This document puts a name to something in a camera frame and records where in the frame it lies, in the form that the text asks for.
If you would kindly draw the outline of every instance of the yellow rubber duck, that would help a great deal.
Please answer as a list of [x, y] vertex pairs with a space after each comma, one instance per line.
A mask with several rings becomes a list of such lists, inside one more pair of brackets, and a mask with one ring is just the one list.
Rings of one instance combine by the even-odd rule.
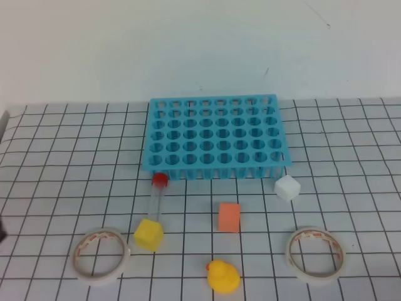
[[241, 281], [236, 268], [222, 260], [212, 260], [206, 270], [207, 282], [217, 293], [233, 293]]

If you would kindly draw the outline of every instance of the clear plastic tube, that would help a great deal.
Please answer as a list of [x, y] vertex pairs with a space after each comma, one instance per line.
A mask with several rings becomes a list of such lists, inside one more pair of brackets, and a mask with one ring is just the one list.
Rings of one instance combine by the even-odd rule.
[[148, 203], [148, 219], [159, 221], [160, 219], [160, 201], [164, 196], [164, 188], [152, 185], [150, 200]]
[[150, 200], [148, 202], [148, 216], [151, 221], [159, 222], [160, 219], [160, 202], [164, 197], [164, 190], [168, 184], [166, 174], [156, 173], [152, 179], [152, 189], [150, 191]]

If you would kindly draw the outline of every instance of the orange cube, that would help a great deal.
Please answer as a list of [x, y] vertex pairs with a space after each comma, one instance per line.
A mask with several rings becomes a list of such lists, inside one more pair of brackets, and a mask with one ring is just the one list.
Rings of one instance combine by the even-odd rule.
[[240, 212], [241, 207], [239, 204], [221, 203], [219, 209], [219, 231], [238, 233]]

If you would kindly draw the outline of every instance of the yellow sponge cube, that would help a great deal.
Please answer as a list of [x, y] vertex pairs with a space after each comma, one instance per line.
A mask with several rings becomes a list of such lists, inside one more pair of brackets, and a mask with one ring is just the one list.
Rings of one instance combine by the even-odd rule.
[[135, 233], [133, 238], [138, 246], [149, 251], [155, 252], [164, 236], [162, 225], [156, 221], [144, 218]]

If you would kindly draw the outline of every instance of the white foam cube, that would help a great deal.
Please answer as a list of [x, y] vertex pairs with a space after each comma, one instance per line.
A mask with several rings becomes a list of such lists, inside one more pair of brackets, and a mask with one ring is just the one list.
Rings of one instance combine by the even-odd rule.
[[295, 198], [300, 191], [301, 184], [289, 175], [282, 177], [274, 184], [274, 192], [287, 202]]

